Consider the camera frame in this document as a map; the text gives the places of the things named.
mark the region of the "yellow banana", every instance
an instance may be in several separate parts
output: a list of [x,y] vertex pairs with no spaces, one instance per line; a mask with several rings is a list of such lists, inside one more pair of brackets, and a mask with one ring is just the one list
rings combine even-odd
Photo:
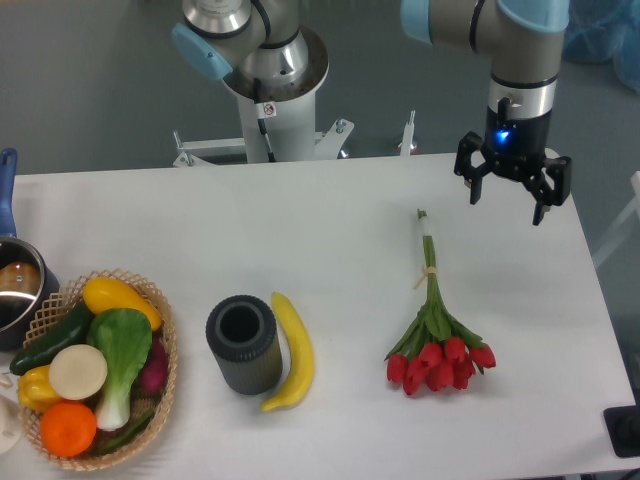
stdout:
[[287,336],[291,368],[280,390],[260,405],[265,412],[280,407],[291,407],[302,400],[311,386],[315,370],[309,335],[289,299],[281,293],[274,292],[271,295],[271,308]]

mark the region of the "orange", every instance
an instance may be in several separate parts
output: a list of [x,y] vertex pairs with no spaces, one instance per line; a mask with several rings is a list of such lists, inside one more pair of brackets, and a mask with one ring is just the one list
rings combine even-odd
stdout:
[[96,416],[89,407],[77,402],[58,403],[40,420],[42,445],[58,457],[75,457],[87,450],[96,431]]

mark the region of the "bok choy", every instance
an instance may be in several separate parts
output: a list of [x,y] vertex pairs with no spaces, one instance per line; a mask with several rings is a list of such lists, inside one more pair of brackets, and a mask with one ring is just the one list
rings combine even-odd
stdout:
[[87,343],[107,360],[107,380],[95,411],[98,428],[117,430],[129,421],[131,385],[151,348],[149,320],[138,310],[107,310],[93,320]]

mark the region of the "tulip bouquet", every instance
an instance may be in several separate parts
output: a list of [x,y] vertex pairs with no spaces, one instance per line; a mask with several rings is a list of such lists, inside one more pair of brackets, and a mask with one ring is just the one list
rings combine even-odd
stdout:
[[434,392],[448,386],[463,390],[475,375],[476,367],[484,374],[485,368],[496,366],[496,359],[482,337],[456,320],[444,306],[427,214],[418,210],[418,219],[423,230],[426,268],[414,289],[426,279],[427,301],[387,354],[387,379],[402,383],[407,395],[416,393],[423,382]]

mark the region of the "pot handle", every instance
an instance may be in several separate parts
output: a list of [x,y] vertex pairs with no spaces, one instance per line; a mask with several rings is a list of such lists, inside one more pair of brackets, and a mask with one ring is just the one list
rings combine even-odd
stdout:
[[18,152],[7,148],[0,154],[0,235],[16,236],[16,222],[13,219],[11,200],[13,198],[13,184],[16,178]]

